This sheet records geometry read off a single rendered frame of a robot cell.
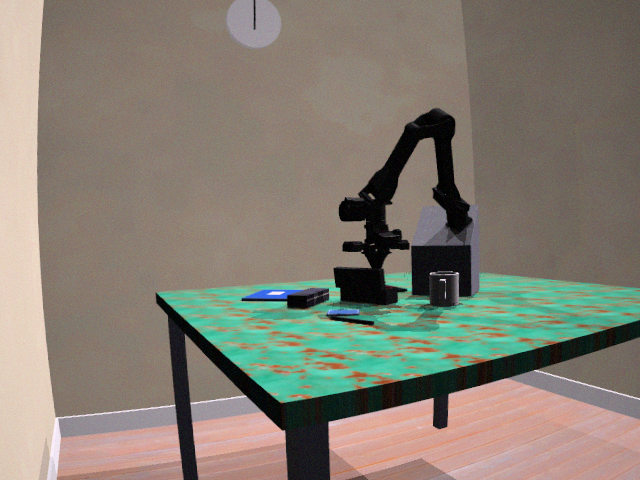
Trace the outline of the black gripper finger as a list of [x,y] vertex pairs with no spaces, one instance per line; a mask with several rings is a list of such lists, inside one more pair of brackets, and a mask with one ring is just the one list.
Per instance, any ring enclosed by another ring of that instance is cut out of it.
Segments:
[[364,254],[366,256],[371,268],[378,268],[378,264],[377,264],[378,253],[379,252],[371,252],[371,253],[361,252],[361,254]]
[[[379,252],[379,251],[376,251]],[[378,268],[381,269],[383,262],[385,260],[385,258],[387,257],[388,254],[391,254],[392,252],[379,252],[378,254]]]

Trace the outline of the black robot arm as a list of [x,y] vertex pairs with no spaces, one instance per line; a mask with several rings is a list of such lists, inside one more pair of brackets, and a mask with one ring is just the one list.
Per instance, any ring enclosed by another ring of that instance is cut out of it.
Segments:
[[[393,204],[390,200],[397,189],[401,171],[418,142],[433,137],[438,171],[438,184],[432,188],[433,199],[447,211],[448,222],[445,225],[462,231],[473,219],[468,217],[470,205],[460,197],[454,182],[451,140],[455,134],[455,124],[455,119],[440,108],[434,108],[406,124],[386,164],[358,193],[360,198],[345,197],[341,202],[340,220],[343,222],[365,219],[366,221],[386,221],[386,205]],[[367,193],[371,193],[375,199]],[[384,225],[383,229],[377,229],[377,226],[372,227],[370,244],[376,243],[381,248],[396,247],[396,242],[401,240],[400,229],[389,231],[387,225]]]

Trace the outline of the dark grey mug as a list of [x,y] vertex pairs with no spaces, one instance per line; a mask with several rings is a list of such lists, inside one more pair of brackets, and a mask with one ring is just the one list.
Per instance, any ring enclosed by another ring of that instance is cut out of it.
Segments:
[[[433,275],[437,274],[437,275]],[[450,275],[451,274],[451,275]],[[440,280],[440,293],[439,293]],[[459,302],[459,273],[435,272],[429,274],[430,305],[456,306]]]

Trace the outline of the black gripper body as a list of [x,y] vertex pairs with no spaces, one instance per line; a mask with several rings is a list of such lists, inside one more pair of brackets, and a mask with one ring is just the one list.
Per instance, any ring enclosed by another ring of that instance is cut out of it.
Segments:
[[377,229],[383,229],[384,225],[388,226],[388,224],[386,224],[386,221],[366,221],[366,225],[364,225],[364,228],[366,228],[366,239],[364,239],[364,243],[362,243],[361,241],[346,241],[342,245],[342,250],[344,252],[361,252],[363,250],[363,252],[371,253],[376,252],[376,249],[379,252],[390,252],[390,249],[398,248],[400,250],[410,249],[408,240],[401,240],[401,242],[396,242],[396,247],[381,248],[376,243],[370,246],[370,234],[372,231],[372,227],[377,226]]

